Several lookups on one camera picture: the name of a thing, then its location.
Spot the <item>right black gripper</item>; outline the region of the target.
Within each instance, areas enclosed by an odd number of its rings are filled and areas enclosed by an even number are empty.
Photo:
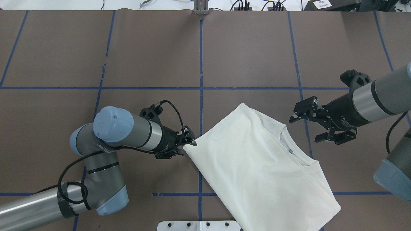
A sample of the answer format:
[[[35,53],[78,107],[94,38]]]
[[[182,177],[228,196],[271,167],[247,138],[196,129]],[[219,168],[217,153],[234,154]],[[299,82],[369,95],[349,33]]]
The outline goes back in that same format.
[[[306,98],[295,104],[289,123],[298,120],[308,120],[321,124],[325,129],[335,127],[341,133],[330,129],[327,133],[319,134],[314,142],[323,141],[343,144],[356,139],[357,129],[363,126],[363,117],[354,106],[353,93],[347,93],[325,105],[320,105],[317,97]]]

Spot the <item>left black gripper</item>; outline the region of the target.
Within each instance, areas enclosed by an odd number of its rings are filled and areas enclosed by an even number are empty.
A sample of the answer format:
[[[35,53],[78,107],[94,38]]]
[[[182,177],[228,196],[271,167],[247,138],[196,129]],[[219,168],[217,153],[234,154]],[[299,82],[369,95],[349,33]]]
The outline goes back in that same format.
[[[180,146],[196,146],[195,139],[193,131],[188,126],[183,127],[182,133],[162,127],[162,137],[160,143],[154,148],[154,156],[156,159],[171,159],[177,155],[185,156],[187,153]]]

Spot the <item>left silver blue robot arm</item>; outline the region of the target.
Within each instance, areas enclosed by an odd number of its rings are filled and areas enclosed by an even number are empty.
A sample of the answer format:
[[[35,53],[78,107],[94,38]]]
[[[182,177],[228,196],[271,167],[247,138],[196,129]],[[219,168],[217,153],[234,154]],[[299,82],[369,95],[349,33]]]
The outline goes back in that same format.
[[[194,133],[182,122],[179,131],[163,126],[161,105],[144,108],[139,115],[102,108],[92,123],[72,133],[70,147],[80,158],[63,170],[56,185],[1,205],[1,230],[27,231],[89,210],[105,216],[123,209],[129,198],[117,151],[170,159],[185,155],[182,146],[196,146]]]

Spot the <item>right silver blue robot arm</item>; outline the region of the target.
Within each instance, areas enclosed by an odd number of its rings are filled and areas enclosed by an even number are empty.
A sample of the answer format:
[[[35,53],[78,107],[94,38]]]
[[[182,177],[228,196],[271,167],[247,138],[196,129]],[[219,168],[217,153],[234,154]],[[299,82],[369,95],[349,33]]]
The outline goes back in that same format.
[[[316,143],[328,141],[341,145],[356,139],[360,127],[398,116],[387,127],[387,156],[373,178],[383,189],[409,203],[410,128],[394,146],[391,136],[395,127],[410,115],[410,76],[410,63],[376,80],[363,72],[347,70],[339,77],[348,87],[346,94],[327,104],[320,104],[316,96],[297,102],[289,123],[299,120],[315,122],[326,130],[315,137]]]

